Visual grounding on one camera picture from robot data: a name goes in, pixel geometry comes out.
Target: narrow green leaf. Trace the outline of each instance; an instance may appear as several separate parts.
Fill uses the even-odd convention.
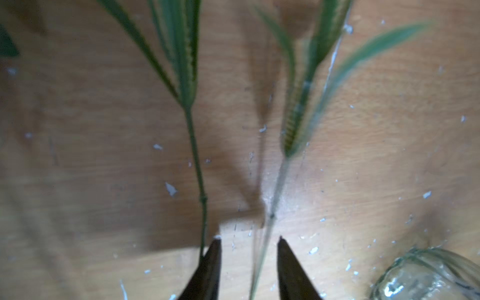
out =
[[[17,57],[20,55],[7,29],[0,24],[0,57]]]
[[[355,69],[355,67],[357,67],[361,62],[371,59],[372,57],[407,41],[409,38],[413,37],[415,34],[426,29],[427,27],[428,24],[421,23],[393,29],[387,33],[373,38],[363,47],[355,51],[345,62],[343,62],[338,70],[334,71],[332,79],[322,94],[320,102],[315,108],[315,112],[308,121],[306,127],[302,131],[300,138],[295,140],[294,146],[292,147],[292,153],[299,152],[305,145],[305,141],[310,139],[313,129],[319,122],[320,117],[325,111],[330,99],[333,97],[341,84],[347,79],[350,72]]]
[[[150,11],[152,13],[152,22],[155,26],[156,35],[158,36],[158,41],[160,42],[160,46],[162,47],[163,53],[168,60],[171,60],[170,56],[170,49],[168,48],[167,41],[165,40],[165,36],[162,32],[162,26],[160,25],[160,20],[158,19],[158,14],[156,12],[157,8],[153,0],[147,0],[148,6],[150,7]]]
[[[293,84],[295,82],[295,52],[293,50],[292,39],[288,36],[287,32],[277,23],[269,14],[263,11],[260,7],[255,6],[255,11],[262,19],[270,32],[276,38],[278,44],[282,48],[284,55],[288,62],[288,92],[290,94],[293,90]]]
[[[194,101],[195,85],[185,2],[179,0],[158,0],[158,2],[172,50],[171,62],[179,83],[180,101],[184,108],[189,108]]]
[[[178,94],[172,82],[168,78],[167,73],[156,60],[150,46],[145,42],[145,38],[137,29],[135,24],[130,20],[126,11],[115,0],[97,0],[105,9],[120,23],[123,29],[128,33],[130,38],[137,44],[138,48],[143,52],[148,62],[160,76],[163,83],[167,86],[172,96],[178,101]]]
[[[190,47],[192,49],[192,69],[193,81],[197,81],[197,61],[198,61],[198,34],[200,22],[200,6],[202,0],[186,0],[187,21],[190,38]]]
[[[325,59],[342,33],[345,17],[353,0],[324,0],[318,28],[310,48],[310,60],[315,68]]]

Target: paint fleck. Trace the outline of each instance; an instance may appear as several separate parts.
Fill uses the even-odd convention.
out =
[[[423,194],[423,198],[424,199],[427,199],[428,197],[430,197],[432,195],[432,191],[428,191],[426,192],[425,194]]]
[[[408,221],[405,222],[405,224],[407,224],[407,225],[410,224],[410,223],[412,222],[412,220],[413,220],[413,215],[410,214],[410,215],[408,216]]]
[[[308,254],[312,255],[312,254],[317,253],[317,251],[318,251],[318,247],[315,247],[315,248],[312,248],[312,249],[310,250],[310,252],[308,252]]]
[[[353,26],[349,24],[343,25],[343,30],[345,30],[346,33],[349,35],[353,34]]]
[[[123,280],[120,279],[120,288],[123,292],[123,300],[128,300],[127,291],[125,290],[125,286],[123,285]]]
[[[167,188],[168,193],[172,197],[173,197],[173,195],[175,195],[178,192],[177,189],[168,182],[165,182],[165,187]]]
[[[16,68],[7,68],[8,75],[15,76],[17,74]]]

